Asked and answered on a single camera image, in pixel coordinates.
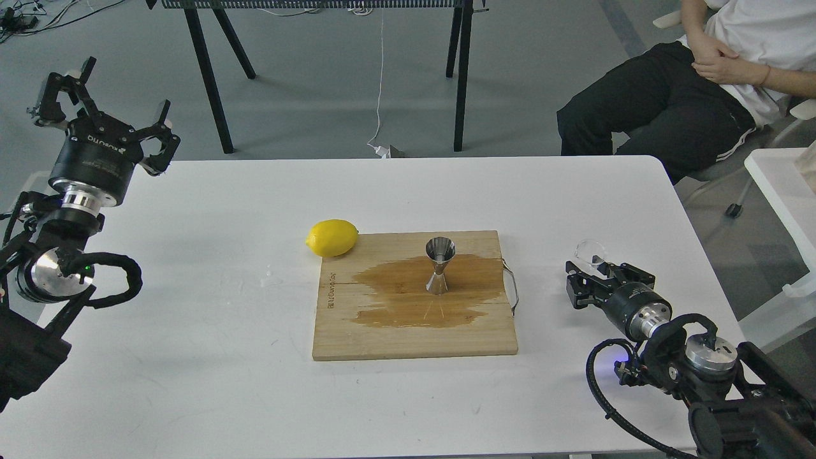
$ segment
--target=hand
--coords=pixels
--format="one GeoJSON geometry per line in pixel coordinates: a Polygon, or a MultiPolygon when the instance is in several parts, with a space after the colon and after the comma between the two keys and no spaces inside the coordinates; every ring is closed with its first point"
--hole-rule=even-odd
{"type": "Polygon", "coordinates": [[[702,31],[700,33],[687,34],[686,38],[689,43],[689,48],[692,54],[694,54],[694,60],[696,61],[707,57],[724,56],[732,59],[739,57],[739,53],[731,49],[728,45],[714,37],[706,35],[702,31]]]}
{"type": "Polygon", "coordinates": [[[755,64],[742,58],[703,57],[692,65],[697,74],[717,84],[750,84],[760,86],[768,76],[770,67],[755,64]]]}

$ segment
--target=black pants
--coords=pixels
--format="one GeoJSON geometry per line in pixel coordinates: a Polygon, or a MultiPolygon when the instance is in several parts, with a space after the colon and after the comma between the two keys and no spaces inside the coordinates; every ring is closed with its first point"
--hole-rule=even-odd
{"type": "Polygon", "coordinates": [[[661,43],[581,91],[558,110],[561,155],[612,154],[612,132],[640,128],[616,154],[656,157],[673,184],[711,166],[756,124],[693,61],[681,43],[661,43]]]}

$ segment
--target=wooden cutting board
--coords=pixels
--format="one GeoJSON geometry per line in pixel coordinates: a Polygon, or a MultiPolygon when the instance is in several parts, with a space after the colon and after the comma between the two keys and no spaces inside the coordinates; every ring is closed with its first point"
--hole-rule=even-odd
{"type": "Polygon", "coordinates": [[[517,352],[496,231],[360,234],[351,251],[323,259],[315,360],[517,352]],[[425,244],[436,236],[456,245],[443,295],[425,289],[433,274],[425,244]]]}

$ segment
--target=gray floor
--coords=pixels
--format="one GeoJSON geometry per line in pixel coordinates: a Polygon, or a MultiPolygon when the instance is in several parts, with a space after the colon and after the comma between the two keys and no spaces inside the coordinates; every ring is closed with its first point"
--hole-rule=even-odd
{"type": "MultiPolygon", "coordinates": [[[[110,3],[80,2],[63,22],[110,3]]],[[[0,7],[11,4],[3,0],[0,7]]],[[[53,12],[66,1],[43,4],[53,12]]],[[[103,111],[143,127],[153,122],[161,100],[172,102],[170,119],[182,138],[176,161],[374,158],[366,142],[377,128],[382,30],[382,127],[375,144],[395,145],[410,157],[555,155],[560,145],[555,112],[627,57],[677,38],[679,28],[659,30],[651,24],[677,5],[675,0],[488,1],[490,10],[473,21],[460,154],[452,150],[456,81],[444,77],[449,11],[387,9],[355,16],[323,10],[288,18],[230,11],[259,74],[254,81],[243,75],[213,15],[201,11],[237,148],[228,157],[221,153],[183,13],[161,5],[150,11],[143,2],[128,0],[61,29],[0,44],[0,207],[10,207],[31,174],[50,171],[62,145],[62,132],[35,127],[25,112],[40,82],[49,72],[79,68],[88,56],[99,60],[88,87],[103,111]]],[[[63,106],[69,113],[67,100],[63,106]]],[[[794,145],[807,145],[813,137],[794,145]]],[[[329,174],[327,180],[342,180],[329,174]]],[[[742,183],[732,180],[688,208],[738,319],[806,272],[758,190],[749,194],[736,221],[722,216],[742,183]]],[[[695,185],[682,181],[678,194],[695,185]]],[[[228,192],[219,189],[218,177],[202,177],[200,187],[189,191],[191,201],[228,192]]],[[[771,354],[812,393],[814,345],[811,331],[771,354]]]]}

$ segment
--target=black table leg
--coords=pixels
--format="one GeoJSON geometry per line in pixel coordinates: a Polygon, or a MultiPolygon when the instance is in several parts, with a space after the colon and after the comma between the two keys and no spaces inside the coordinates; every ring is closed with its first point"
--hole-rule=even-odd
{"type": "Polygon", "coordinates": [[[459,34],[462,31],[462,9],[454,8],[454,22],[450,27],[450,45],[448,46],[448,65],[445,76],[453,78],[454,64],[456,63],[456,47],[459,45],[459,34]]]}
{"type": "Polygon", "coordinates": [[[214,9],[212,12],[215,14],[218,23],[221,24],[221,29],[224,31],[224,35],[227,36],[229,45],[233,47],[235,56],[238,58],[238,62],[241,63],[246,77],[250,80],[255,79],[255,71],[252,69],[249,58],[246,57],[244,47],[241,45],[241,42],[238,41],[238,36],[235,34],[232,23],[229,22],[227,12],[221,9],[214,9]]]}
{"type": "Polygon", "coordinates": [[[473,20],[473,0],[462,5],[462,46],[459,49],[459,88],[456,92],[456,124],[454,126],[454,151],[462,151],[464,134],[464,101],[468,94],[468,61],[470,60],[470,29],[473,20]]]}
{"type": "Polygon", "coordinates": [[[224,107],[221,105],[221,97],[218,94],[218,87],[215,85],[215,74],[212,72],[210,55],[206,50],[202,24],[198,19],[198,11],[194,8],[185,8],[184,16],[187,18],[187,26],[190,29],[190,38],[193,39],[193,47],[198,58],[198,67],[202,71],[204,88],[206,88],[207,98],[210,100],[212,116],[215,118],[215,127],[218,129],[218,136],[221,139],[221,147],[224,153],[231,154],[234,151],[233,140],[229,136],[227,118],[224,116],[224,107]]]}

